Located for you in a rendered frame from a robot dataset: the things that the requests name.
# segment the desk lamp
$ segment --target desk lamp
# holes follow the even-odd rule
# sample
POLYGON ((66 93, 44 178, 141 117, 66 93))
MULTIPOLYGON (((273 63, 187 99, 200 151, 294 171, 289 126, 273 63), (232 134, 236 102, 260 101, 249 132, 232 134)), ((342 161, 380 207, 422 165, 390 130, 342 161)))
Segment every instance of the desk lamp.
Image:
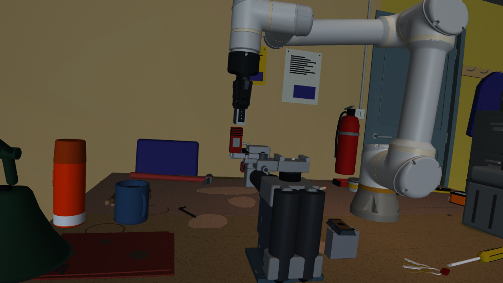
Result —
POLYGON ((64 264, 71 245, 51 226, 33 191, 18 183, 20 148, 0 139, 0 158, 8 185, 0 186, 0 283, 18 283, 49 273, 64 264))

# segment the wall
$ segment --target wall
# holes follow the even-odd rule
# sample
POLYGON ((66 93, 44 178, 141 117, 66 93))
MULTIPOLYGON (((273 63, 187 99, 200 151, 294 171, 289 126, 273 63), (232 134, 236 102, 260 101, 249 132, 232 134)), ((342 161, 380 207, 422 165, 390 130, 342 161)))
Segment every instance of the wall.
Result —
MULTIPOLYGON (((372 2, 374 15, 381 1, 372 2)), ((112 172, 135 170, 139 138, 197 141, 199 175, 242 176, 239 160, 228 158, 231 3, 0 2, 0 138, 22 149, 18 185, 34 191, 49 220, 54 141, 60 138, 86 140, 87 191, 112 172)), ((313 7, 316 19, 367 17, 367 0, 302 4, 313 7)), ((339 114, 359 104, 364 47, 292 48, 323 53, 318 105, 281 102, 285 49, 269 50, 267 83, 254 87, 244 141, 285 157, 307 155, 310 173, 303 176, 331 180, 338 177, 333 143, 339 114)), ((363 108, 371 54, 369 46, 363 108)), ((363 136, 363 120, 360 126, 363 136)))
MULTIPOLYGON (((401 11, 419 3, 418 0, 383 0, 382 10, 391 13, 401 11)), ((463 65, 503 71, 503 25, 501 16, 503 6, 482 0, 464 0, 468 8, 469 22, 466 27, 466 40, 463 65)), ((468 119, 475 95, 478 78, 462 76, 459 95, 458 117, 454 139, 450 188, 465 190, 468 161, 470 160, 471 137, 466 135, 468 119)))

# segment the blue door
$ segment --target blue door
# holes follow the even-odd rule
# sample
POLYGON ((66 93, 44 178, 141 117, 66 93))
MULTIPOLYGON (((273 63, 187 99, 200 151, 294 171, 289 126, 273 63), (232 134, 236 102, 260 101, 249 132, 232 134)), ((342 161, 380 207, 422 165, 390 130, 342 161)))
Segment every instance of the blue door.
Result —
MULTIPOLYGON (((376 11, 376 18, 389 15, 393 15, 393 13, 376 11)), ((409 58, 410 52, 407 49, 373 48, 364 145, 389 144, 396 138, 409 58), (375 134, 388 138, 374 138, 375 134)), ((456 48, 451 50, 445 59, 442 87, 432 137, 432 145, 437 150, 435 159, 440 166, 444 165, 446 156, 455 59, 456 48)))

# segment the fire extinguisher handle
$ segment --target fire extinguisher handle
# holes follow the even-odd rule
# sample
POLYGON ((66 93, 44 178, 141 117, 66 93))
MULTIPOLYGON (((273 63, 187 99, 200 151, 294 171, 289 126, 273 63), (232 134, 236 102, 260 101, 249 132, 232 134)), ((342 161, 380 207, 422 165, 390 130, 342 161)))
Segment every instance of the fire extinguisher handle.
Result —
POLYGON ((343 118, 343 115, 347 114, 348 112, 347 111, 344 111, 343 113, 341 113, 341 115, 339 116, 339 121, 337 122, 337 130, 336 130, 336 150, 335 150, 335 153, 333 154, 333 157, 334 158, 337 158, 337 141, 339 139, 339 125, 341 124, 341 120, 343 118))

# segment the motor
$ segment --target motor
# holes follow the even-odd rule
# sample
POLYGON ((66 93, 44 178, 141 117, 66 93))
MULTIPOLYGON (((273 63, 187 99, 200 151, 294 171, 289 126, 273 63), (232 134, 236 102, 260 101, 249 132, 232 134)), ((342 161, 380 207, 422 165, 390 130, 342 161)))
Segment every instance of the motor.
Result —
POLYGON ((358 136, 360 123, 355 116, 354 106, 344 108, 337 122, 335 155, 336 173, 353 175, 355 173, 356 152, 358 149, 358 136))

